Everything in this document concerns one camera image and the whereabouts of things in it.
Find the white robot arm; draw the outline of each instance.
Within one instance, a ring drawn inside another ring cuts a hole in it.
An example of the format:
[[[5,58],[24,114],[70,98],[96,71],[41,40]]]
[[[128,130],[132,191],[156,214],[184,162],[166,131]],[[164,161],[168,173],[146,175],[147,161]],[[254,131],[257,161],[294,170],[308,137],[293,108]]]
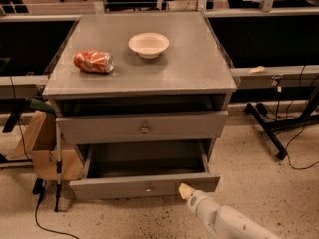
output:
[[[203,191],[183,183],[179,192],[203,223],[208,239],[280,239],[230,206],[220,206]]]

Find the drawer knob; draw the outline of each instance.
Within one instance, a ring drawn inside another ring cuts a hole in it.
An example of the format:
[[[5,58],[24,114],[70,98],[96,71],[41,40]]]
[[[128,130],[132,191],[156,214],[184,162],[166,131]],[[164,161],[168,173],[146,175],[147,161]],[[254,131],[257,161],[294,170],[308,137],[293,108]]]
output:
[[[145,125],[143,125],[143,126],[141,127],[141,133],[142,133],[142,134],[147,134],[147,133],[149,133],[149,129],[148,129]]]

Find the cabinet top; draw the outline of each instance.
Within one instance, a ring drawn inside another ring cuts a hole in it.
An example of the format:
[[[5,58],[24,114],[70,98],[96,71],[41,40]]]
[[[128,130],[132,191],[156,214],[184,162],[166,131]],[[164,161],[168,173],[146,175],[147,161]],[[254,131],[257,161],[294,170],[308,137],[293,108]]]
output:
[[[129,39],[139,33],[167,36],[159,57],[141,58]],[[80,71],[79,50],[110,52],[109,74]],[[44,90],[51,99],[156,94],[231,94],[236,85],[217,43],[199,12],[148,12],[84,15],[73,31]]]

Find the closed drawer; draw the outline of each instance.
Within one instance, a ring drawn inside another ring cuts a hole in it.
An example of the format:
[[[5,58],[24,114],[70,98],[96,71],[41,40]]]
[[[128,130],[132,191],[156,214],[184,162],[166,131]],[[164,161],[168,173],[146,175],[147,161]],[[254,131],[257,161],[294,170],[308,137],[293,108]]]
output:
[[[94,144],[84,173],[70,186],[91,200],[175,195],[182,183],[212,192],[220,178],[209,173],[201,140]]]
[[[57,118],[69,144],[220,137],[227,111]]]

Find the bowl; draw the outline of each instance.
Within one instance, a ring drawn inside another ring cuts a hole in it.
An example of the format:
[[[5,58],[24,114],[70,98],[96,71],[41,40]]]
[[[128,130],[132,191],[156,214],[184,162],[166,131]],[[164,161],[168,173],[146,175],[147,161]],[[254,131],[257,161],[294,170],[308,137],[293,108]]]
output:
[[[169,46],[169,39],[158,33],[142,33],[129,40],[129,47],[144,59],[158,57]]]

